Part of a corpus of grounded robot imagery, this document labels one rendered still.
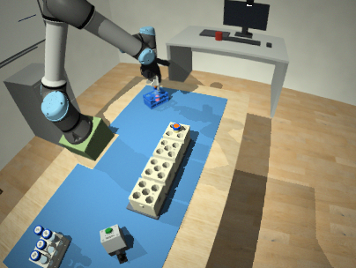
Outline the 50 ml tube with dark blue cap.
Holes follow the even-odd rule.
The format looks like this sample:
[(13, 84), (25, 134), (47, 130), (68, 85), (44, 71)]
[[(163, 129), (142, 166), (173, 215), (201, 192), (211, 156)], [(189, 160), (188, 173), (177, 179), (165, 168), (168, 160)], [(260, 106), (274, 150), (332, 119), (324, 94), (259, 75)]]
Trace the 50 ml tube with dark blue cap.
[[(39, 235), (40, 237), (42, 237), (42, 231), (44, 230), (44, 228), (40, 225), (36, 226), (33, 230), (33, 232), (36, 234), (36, 235)], [(43, 238), (43, 237), (42, 237)]]

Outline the white tube rack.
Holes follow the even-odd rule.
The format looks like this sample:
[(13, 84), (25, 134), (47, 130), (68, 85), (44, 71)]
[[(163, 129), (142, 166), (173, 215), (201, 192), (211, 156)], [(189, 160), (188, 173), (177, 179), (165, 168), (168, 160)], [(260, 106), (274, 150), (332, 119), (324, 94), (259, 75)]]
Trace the white tube rack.
[[(32, 261), (32, 262), (34, 262), (34, 263), (36, 263), (36, 264), (38, 264), (38, 265), (40, 265), (40, 266), (42, 266), (42, 267), (44, 267), (44, 268), (57, 268), (58, 265), (60, 264), (62, 258), (63, 258), (63, 254), (64, 254), (65, 250), (67, 249), (67, 247), (68, 247), (68, 245), (69, 245), (69, 242), (70, 242), (70, 240), (68, 240), (67, 238), (65, 238), (63, 235), (58, 234), (58, 233), (55, 233), (55, 232), (53, 232), (53, 231), (52, 231), (52, 233), (58, 236), (59, 240), (58, 240), (57, 243), (52, 243), (51, 241), (45, 240), (45, 239), (43, 239), (42, 237), (40, 238), (40, 239), (46, 241), (48, 244), (50, 244), (51, 246), (54, 247), (54, 250), (53, 250), (52, 253), (48, 254), (48, 253), (46, 253), (46, 252), (44, 252), (44, 251), (42, 251), (42, 250), (37, 249), (36, 247), (35, 247), (35, 249), (34, 249), (34, 250), (38, 250), (40, 253), (46, 255), (46, 256), (48, 257), (48, 262), (47, 262), (46, 264), (42, 264), (42, 263), (39, 263), (39, 262), (34, 262), (34, 261), (31, 260), (31, 258), (30, 258), (30, 261)], [(59, 245), (59, 243), (60, 243), (61, 240), (63, 240), (63, 243), (62, 243), (61, 247), (59, 247), (58, 245)], [(56, 252), (56, 249), (58, 249), (58, 252), (57, 252), (56, 256), (53, 257), (53, 255), (54, 255), (55, 252)], [(50, 264), (50, 262), (51, 262), (52, 259), (55, 259), (55, 260), (54, 260), (53, 264), (49, 267), (49, 264)]]

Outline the blue tube cap with white dot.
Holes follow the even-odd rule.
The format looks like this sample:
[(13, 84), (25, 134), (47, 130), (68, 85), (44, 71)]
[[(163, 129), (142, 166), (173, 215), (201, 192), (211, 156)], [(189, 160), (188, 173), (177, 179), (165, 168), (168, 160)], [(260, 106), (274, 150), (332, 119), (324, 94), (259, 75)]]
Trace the blue tube cap with white dot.
[[(47, 229), (47, 228), (42, 231), (41, 235), (42, 235), (43, 238), (45, 238), (46, 240), (51, 241), (52, 243), (57, 243), (58, 240), (59, 240), (58, 236), (53, 234), (52, 231)], [(61, 246), (62, 243), (63, 243), (63, 240), (60, 241), (58, 246)]]

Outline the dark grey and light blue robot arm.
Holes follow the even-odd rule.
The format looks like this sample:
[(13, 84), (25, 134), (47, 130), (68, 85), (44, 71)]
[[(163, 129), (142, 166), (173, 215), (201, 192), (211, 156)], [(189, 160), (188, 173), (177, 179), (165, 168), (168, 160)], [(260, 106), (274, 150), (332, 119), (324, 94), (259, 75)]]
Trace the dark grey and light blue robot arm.
[(47, 24), (45, 76), (41, 79), (43, 99), (41, 111), (63, 132), (69, 143), (78, 145), (88, 139), (93, 123), (86, 115), (79, 114), (66, 93), (67, 79), (63, 74), (68, 25), (79, 30), (87, 30), (117, 47), (122, 53), (136, 58), (143, 65), (152, 63), (154, 59), (154, 63), (163, 66), (164, 64), (169, 66), (170, 63), (155, 58), (157, 47), (155, 30), (152, 26), (144, 26), (140, 28), (139, 33), (132, 36), (98, 13), (86, 0), (42, 0), (42, 2), (42, 18)]

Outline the sample tube with blue cap and pink liquid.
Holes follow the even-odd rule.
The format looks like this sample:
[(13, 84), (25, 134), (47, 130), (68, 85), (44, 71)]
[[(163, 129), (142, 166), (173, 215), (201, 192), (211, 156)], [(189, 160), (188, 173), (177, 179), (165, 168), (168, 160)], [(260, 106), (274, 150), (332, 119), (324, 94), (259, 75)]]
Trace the sample tube with blue cap and pink liquid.
[[(159, 97), (159, 90), (157, 89), (157, 86), (154, 86), (153, 89), (154, 89), (155, 97)], [(160, 101), (160, 97), (156, 99), (156, 101)]]

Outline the blue tube rack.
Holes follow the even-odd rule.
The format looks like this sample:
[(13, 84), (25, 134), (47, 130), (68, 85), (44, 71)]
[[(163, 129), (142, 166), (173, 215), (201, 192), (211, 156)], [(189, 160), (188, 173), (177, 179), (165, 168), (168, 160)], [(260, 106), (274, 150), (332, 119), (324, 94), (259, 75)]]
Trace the blue tube rack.
[[(153, 91), (147, 93), (147, 94), (150, 94), (151, 96), (149, 97), (146, 97), (147, 94), (144, 95), (144, 104), (146, 106), (148, 106), (150, 109), (153, 109), (153, 108), (156, 108), (157, 106), (160, 106), (166, 102), (169, 101), (168, 99), (168, 92), (166, 92), (165, 90), (163, 90), (162, 88), (159, 88), (160, 89), (160, 92), (159, 92), (159, 97), (160, 97), (160, 100), (159, 101), (156, 101), (156, 99), (158, 99), (159, 97), (155, 97), (155, 94), (152, 94)], [(164, 92), (164, 93), (163, 93)], [(164, 96), (166, 97), (164, 97)], [(161, 97), (162, 96), (162, 97)], [(153, 97), (153, 98), (151, 98)], [(150, 99), (149, 99), (150, 98)]]

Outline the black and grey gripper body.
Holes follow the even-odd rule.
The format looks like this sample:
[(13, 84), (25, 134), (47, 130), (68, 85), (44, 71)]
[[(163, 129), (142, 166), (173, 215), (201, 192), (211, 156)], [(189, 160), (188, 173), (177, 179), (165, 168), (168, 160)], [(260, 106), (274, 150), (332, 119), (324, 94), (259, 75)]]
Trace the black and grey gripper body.
[(154, 78), (154, 76), (156, 76), (156, 74), (158, 74), (158, 70), (160, 71), (158, 64), (154, 63), (154, 62), (152, 62), (148, 65), (141, 64), (140, 69), (141, 68), (142, 68), (141, 75), (143, 75), (147, 79)]

